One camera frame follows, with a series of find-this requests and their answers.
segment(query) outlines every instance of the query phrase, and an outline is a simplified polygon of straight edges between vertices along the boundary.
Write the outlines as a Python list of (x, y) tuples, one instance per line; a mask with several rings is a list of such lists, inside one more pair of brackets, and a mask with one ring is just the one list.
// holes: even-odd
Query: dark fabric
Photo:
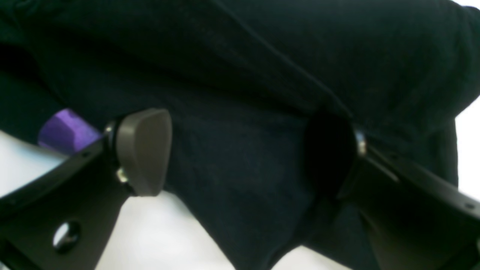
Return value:
[[(302, 244), (378, 269), (357, 211), (330, 205), (304, 173), (304, 131), (320, 109), (457, 184), (454, 118), (479, 95), (476, 9), (448, 0), (11, 3), (5, 14), (53, 93), (36, 106), (59, 99), (97, 128), (145, 107), (170, 110), (166, 189), (239, 270), (269, 269)], [(8, 125), (27, 125), (31, 112), (1, 110), (1, 129), (35, 136)]]
[(14, 2), (0, 1), (0, 130), (32, 144), (44, 122), (63, 108), (40, 77), (12, 16)]

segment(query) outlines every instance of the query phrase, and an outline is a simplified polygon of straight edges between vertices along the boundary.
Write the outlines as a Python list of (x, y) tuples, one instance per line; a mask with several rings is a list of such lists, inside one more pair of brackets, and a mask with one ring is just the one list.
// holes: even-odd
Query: metal screw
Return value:
[(365, 135), (360, 131), (356, 131), (355, 138), (357, 140), (358, 154), (361, 156), (365, 156), (367, 154), (367, 140), (365, 138)]
[(125, 171), (123, 170), (122, 167), (120, 167), (120, 169), (117, 170), (117, 177), (120, 180), (120, 182), (122, 182), (122, 183), (128, 182), (128, 178), (125, 175)]

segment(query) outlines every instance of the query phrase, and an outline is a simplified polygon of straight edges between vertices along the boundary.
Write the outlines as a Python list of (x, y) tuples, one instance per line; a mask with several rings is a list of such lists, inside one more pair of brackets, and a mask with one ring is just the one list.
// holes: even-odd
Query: purple object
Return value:
[(73, 155), (98, 140), (102, 134), (71, 109), (57, 112), (43, 125), (38, 145)]

